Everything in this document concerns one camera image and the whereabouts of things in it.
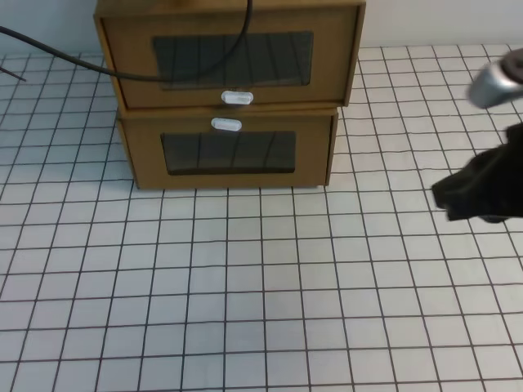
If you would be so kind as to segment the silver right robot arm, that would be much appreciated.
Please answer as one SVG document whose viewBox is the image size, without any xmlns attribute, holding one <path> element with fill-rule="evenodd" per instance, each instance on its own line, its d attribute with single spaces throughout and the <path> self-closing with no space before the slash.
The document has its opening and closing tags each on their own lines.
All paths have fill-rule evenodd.
<svg viewBox="0 0 523 392">
<path fill-rule="evenodd" d="M 467 97 L 479 109 L 520 99 L 522 50 L 486 65 L 472 81 Z M 449 221 L 478 217 L 497 224 L 522 217 L 522 124 L 511 125 L 505 134 L 505 143 L 478 154 L 431 187 L 436 206 Z"/>
</svg>

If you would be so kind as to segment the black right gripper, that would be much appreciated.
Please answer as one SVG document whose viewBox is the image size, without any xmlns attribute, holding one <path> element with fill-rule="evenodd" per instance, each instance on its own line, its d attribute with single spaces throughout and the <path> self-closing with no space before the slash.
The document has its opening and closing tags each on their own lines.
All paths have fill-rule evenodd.
<svg viewBox="0 0 523 392">
<path fill-rule="evenodd" d="M 431 187 L 449 221 L 479 217 L 501 223 L 522 217 L 522 125 L 506 130 L 507 141 L 471 159 Z"/>
</svg>

